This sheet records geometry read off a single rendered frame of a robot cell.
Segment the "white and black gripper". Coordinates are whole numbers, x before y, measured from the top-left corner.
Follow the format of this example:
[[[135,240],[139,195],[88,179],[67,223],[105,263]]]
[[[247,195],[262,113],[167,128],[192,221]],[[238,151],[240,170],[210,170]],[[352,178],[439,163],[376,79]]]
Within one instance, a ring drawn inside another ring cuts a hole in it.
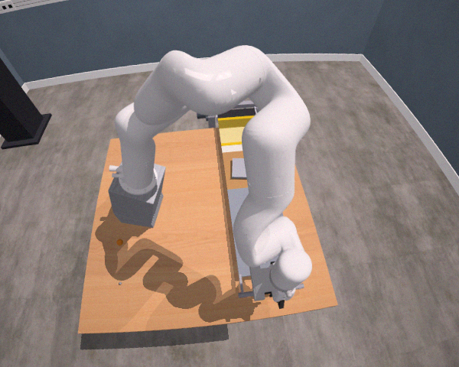
[[[272,267],[274,265],[274,261],[271,261],[271,265],[269,266]],[[295,289],[292,291],[292,297],[295,294]],[[273,291],[272,294],[269,295],[269,297],[273,297],[274,302],[278,303],[279,309],[284,308],[285,301],[292,299],[292,297],[287,297],[286,294],[282,291]]]

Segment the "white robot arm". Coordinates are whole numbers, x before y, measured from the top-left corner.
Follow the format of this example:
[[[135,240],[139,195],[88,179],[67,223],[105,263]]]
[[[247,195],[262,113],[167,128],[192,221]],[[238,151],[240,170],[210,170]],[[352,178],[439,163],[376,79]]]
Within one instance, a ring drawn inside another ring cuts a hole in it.
[[[260,111],[242,133],[249,194],[233,234],[250,269],[254,301],[270,291],[292,297],[310,276],[312,262],[295,224],[280,215],[295,195],[295,150],[311,119],[293,86],[259,49],[242,45],[205,60],[179,50],[165,54],[134,102],[115,118],[122,165],[109,165],[109,171],[120,173],[112,177],[126,192],[150,192],[158,180],[153,137],[190,110],[220,115],[248,97]],[[272,267],[260,268],[276,256]]]

